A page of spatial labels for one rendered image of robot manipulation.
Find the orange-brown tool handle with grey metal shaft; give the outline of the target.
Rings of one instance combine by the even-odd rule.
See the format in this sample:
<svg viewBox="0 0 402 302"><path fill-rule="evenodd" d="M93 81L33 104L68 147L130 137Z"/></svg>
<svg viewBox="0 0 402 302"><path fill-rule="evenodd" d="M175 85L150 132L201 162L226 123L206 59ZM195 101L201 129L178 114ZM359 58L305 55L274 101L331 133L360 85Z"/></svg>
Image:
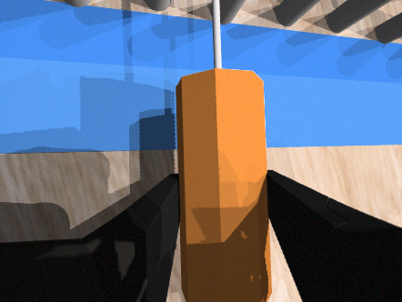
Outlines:
<svg viewBox="0 0 402 302"><path fill-rule="evenodd" d="M176 86L181 288L186 302L267 302L272 294L264 81L214 68Z"/></svg>

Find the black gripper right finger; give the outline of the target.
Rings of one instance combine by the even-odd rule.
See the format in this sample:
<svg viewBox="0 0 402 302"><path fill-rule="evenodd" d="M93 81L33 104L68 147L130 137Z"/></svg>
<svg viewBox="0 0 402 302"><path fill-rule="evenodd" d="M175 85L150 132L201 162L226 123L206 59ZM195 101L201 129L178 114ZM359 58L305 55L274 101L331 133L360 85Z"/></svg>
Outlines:
<svg viewBox="0 0 402 302"><path fill-rule="evenodd" d="M402 227L267 170L268 217L302 302L402 302Z"/></svg>

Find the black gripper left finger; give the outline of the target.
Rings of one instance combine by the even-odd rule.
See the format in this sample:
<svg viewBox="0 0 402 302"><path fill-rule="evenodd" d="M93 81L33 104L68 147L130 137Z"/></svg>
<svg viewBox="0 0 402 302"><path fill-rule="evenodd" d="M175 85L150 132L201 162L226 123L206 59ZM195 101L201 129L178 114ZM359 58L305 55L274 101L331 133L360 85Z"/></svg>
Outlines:
<svg viewBox="0 0 402 302"><path fill-rule="evenodd" d="M166 302L179 223L170 174L83 238L0 243L0 302Z"/></svg>

